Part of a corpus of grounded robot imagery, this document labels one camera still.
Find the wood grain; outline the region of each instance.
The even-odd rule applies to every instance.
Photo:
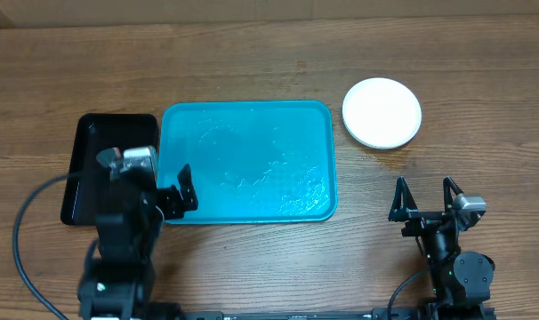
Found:
[[[373,76],[416,93],[423,123],[406,147],[357,144],[344,93]],[[539,15],[0,30],[0,318],[50,318],[18,278],[12,224],[34,186],[68,169],[87,112],[151,113],[178,101],[316,99],[332,111],[339,206],[324,223],[169,227],[156,253],[157,300],[186,310],[382,307],[424,268],[387,221],[396,178],[438,210],[441,181],[488,202],[461,236],[497,265],[488,305],[539,318]],[[25,268],[76,317],[91,228],[60,223],[63,184],[24,219]],[[430,294],[423,279],[399,305]]]

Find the black rectangular tray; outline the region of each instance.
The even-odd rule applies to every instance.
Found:
[[[70,161],[70,172],[104,170],[96,155],[107,148],[158,147],[159,129],[153,115],[146,114],[87,114],[77,123],[76,139]],[[105,174],[90,174],[68,179],[60,219],[70,226],[94,226],[96,195],[105,185]]]

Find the black cable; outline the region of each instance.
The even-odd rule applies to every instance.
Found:
[[[437,266],[440,266],[444,263],[446,263],[449,259],[451,259],[451,257],[454,256],[454,254],[459,250],[459,226],[457,224],[457,217],[455,216],[455,214],[453,215],[453,218],[454,218],[454,236],[455,236],[455,243],[454,243],[454,247],[452,249],[451,252],[449,252],[447,254],[447,256],[442,260],[440,261],[439,263],[435,263],[431,266],[429,266],[427,269],[425,270],[422,270],[416,274],[414,274],[413,276],[410,276],[408,279],[406,279],[406,281],[404,281],[397,289],[396,291],[394,291],[394,293],[392,293],[392,296],[390,297],[390,300],[388,301],[388,307],[386,308],[386,312],[387,312],[387,317],[388,317],[388,320],[392,320],[392,305],[394,304],[394,300],[396,299],[396,296],[402,291],[402,289],[404,289],[407,285],[409,285],[412,281],[414,281],[415,279],[417,279],[418,277],[420,276],[423,276],[425,273],[427,273],[428,271],[431,271],[432,269],[434,269],[435,267]],[[418,247],[420,248],[420,251],[422,253],[422,256],[423,256],[423,250],[422,250],[422,247],[420,246],[420,242],[418,241],[418,237],[415,238],[415,241],[417,242],[418,244]]]
[[[24,216],[24,212],[28,209],[30,206],[30,203],[38,196],[39,193],[41,193],[44,189],[50,187],[52,184],[66,180],[69,178],[78,178],[80,175],[82,175],[82,172],[74,172],[70,174],[64,174],[61,176],[58,176],[56,178],[52,178],[48,180],[47,182],[40,185],[38,188],[36,188],[30,196],[28,196],[27,200],[25,200],[24,204],[22,204],[21,208],[19,209],[19,212],[17,213],[17,218],[14,221],[14,227],[12,228],[12,256],[14,258],[14,264],[17,267],[17,271],[19,271],[19,276],[22,278],[22,281],[24,284],[28,287],[30,292],[32,292],[32,295],[34,295],[42,304],[44,304],[45,307],[47,307],[52,313],[54,313],[60,320],[68,320],[64,314],[59,311],[50,301],[48,301],[45,297],[43,297],[42,294],[36,289],[36,287],[30,282],[30,279],[28,279],[27,273],[24,271],[24,268],[22,267],[22,262],[20,261],[20,255],[19,255],[19,228],[20,223],[22,222],[22,216]]]

